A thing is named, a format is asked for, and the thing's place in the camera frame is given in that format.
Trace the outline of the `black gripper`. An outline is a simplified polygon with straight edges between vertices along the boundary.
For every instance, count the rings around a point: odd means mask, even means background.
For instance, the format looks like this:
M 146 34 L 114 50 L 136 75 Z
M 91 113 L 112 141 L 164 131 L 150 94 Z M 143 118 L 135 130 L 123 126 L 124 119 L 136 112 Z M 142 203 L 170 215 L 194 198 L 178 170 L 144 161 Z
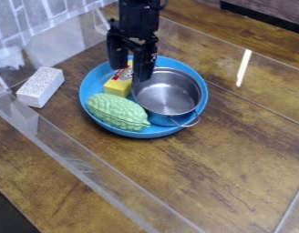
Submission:
M 119 19 L 108 21 L 107 51 L 114 70 L 128 65 L 128 49 L 139 46 L 131 39 L 143 41 L 143 46 L 134 50 L 134 84 L 147 81 L 154 74 L 160 10 L 160 0 L 119 0 Z

